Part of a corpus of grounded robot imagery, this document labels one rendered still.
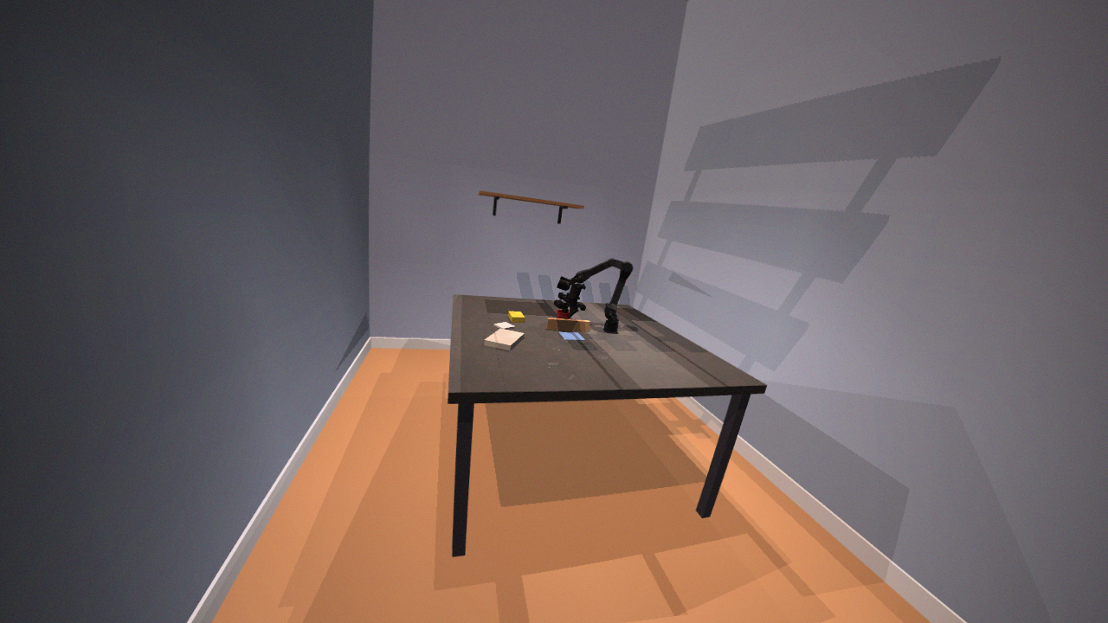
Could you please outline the long wooden plank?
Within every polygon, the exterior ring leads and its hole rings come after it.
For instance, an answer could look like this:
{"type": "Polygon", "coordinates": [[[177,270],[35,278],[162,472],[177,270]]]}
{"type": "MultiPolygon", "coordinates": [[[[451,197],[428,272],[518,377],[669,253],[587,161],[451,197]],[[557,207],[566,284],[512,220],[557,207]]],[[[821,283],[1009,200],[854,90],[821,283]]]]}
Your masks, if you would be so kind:
{"type": "Polygon", "coordinates": [[[589,321],[548,317],[546,330],[589,331],[589,321]]]}

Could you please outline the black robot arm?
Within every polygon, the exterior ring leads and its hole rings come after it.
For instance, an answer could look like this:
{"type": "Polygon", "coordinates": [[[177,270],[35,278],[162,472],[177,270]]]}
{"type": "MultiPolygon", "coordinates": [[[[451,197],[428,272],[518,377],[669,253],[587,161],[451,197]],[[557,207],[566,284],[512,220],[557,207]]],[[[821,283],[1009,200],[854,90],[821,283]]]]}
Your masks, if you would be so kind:
{"type": "Polygon", "coordinates": [[[620,302],[622,289],[624,289],[625,283],[628,279],[632,270],[634,269],[634,266],[632,265],[632,263],[629,263],[629,261],[625,261],[625,263],[624,261],[615,261],[615,259],[604,261],[604,263],[601,263],[599,265],[594,266],[589,269],[577,272],[577,276],[573,277],[573,279],[565,279],[563,276],[561,276],[561,279],[558,280],[557,284],[557,288],[567,292],[571,285],[570,294],[579,296],[581,289],[586,288],[584,284],[581,285],[579,283],[589,279],[589,277],[592,277],[594,273],[599,273],[601,270],[605,270],[611,266],[620,268],[620,280],[618,280],[615,287],[612,302],[609,302],[609,304],[606,304],[606,307],[604,308],[605,317],[607,317],[607,320],[604,325],[604,330],[607,331],[607,334],[618,334],[617,328],[618,324],[620,323],[620,319],[618,319],[616,315],[616,309],[618,302],[620,302]],[[577,284],[575,284],[576,282],[577,284]]]}

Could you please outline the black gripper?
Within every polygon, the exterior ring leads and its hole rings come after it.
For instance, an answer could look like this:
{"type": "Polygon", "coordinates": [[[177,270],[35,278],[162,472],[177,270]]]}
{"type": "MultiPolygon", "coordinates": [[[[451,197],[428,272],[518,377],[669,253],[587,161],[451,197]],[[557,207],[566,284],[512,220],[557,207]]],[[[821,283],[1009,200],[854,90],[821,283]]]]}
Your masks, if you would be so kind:
{"type": "Polygon", "coordinates": [[[554,302],[554,305],[557,308],[562,309],[563,314],[570,314],[570,317],[571,317],[574,314],[577,314],[577,312],[579,312],[578,307],[579,307],[581,312],[585,312],[585,309],[586,309],[585,304],[583,304],[582,302],[577,302],[579,299],[579,296],[573,295],[573,294],[567,294],[567,295],[570,295],[570,298],[566,299],[566,303],[564,303],[562,300],[555,300],[554,302]]]}

